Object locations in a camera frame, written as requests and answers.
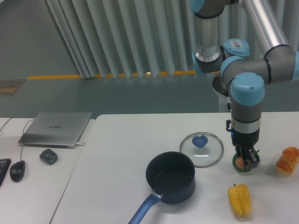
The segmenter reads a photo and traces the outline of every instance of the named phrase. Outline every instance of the dark blue saucepan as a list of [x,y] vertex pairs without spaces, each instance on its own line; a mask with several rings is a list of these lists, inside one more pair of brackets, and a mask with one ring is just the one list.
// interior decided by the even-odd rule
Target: dark blue saucepan
[[146,180],[153,190],[129,224],[138,224],[159,201],[177,204],[187,200],[195,189],[195,167],[183,153],[166,152],[156,156],[146,168]]

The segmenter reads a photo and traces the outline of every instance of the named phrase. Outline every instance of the desk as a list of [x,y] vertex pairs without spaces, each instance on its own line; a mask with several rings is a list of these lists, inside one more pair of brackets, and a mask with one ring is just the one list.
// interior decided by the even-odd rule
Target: desk
[[165,151],[178,151],[181,141],[195,132],[210,132],[224,144],[215,166],[196,168],[196,188],[185,202],[158,203],[143,224],[239,223],[228,201],[227,189],[246,184],[251,195],[253,223],[298,222],[299,168],[291,177],[275,170],[282,150],[299,147],[299,112],[262,114],[259,166],[235,171],[235,149],[225,121],[230,113],[101,115],[97,118],[64,196],[53,218],[61,223],[128,223],[151,193],[145,179],[149,161]]
[[[0,126],[8,119],[1,118]],[[11,159],[11,165],[20,160],[18,140],[30,119],[11,119],[0,133],[0,158]],[[82,142],[87,141],[94,120],[86,128]],[[22,160],[26,162],[25,176],[14,183],[9,170],[0,187],[0,222],[2,224],[46,224],[52,219],[66,185],[84,147],[54,148],[58,160],[52,166],[42,162],[40,153],[46,148],[24,147]]]

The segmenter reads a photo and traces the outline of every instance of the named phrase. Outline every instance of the cable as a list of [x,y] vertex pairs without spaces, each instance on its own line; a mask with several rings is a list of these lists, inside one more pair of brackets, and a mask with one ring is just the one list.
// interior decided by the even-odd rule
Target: cable
[[25,128],[26,128],[26,126],[27,126],[27,124],[29,123],[29,122],[31,122],[31,121],[33,121],[34,119],[32,119],[32,120],[29,120],[27,123],[26,123],[26,125],[25,125],[25,127],[24,127],[24,129],[23,129],[23,135],[22,135],[22,141],[23,141],[23,143],[22,143],[22,148],[21,148],[21,155],[20,155],[20,161],[22,160],[22,151],[23,151],[23,146],[24,146],[24,142],[25,142],[25,140],[24,140],[24,131],[25,131]]
[[0,129],[0,132],[2,131],[2,128],[12,119],[12,118],[10,118],[10,119],[8,119],[7,120],[7,122],[5,122],[5,124],[1,127],[1,129]]

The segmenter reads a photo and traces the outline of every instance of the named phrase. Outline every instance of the silver laptop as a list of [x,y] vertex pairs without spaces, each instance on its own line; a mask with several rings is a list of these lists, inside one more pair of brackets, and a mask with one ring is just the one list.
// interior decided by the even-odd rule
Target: silver laptop
[[90,120],[90,112],[40,112],[21,137],[25,146],[75,148]]

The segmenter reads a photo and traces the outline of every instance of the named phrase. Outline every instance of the laptop logo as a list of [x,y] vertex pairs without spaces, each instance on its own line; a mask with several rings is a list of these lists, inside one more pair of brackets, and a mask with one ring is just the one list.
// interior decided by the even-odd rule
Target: laptop logo
[[62,128],[62,125],[60,125],[60,126],[50,125],[49,128]]

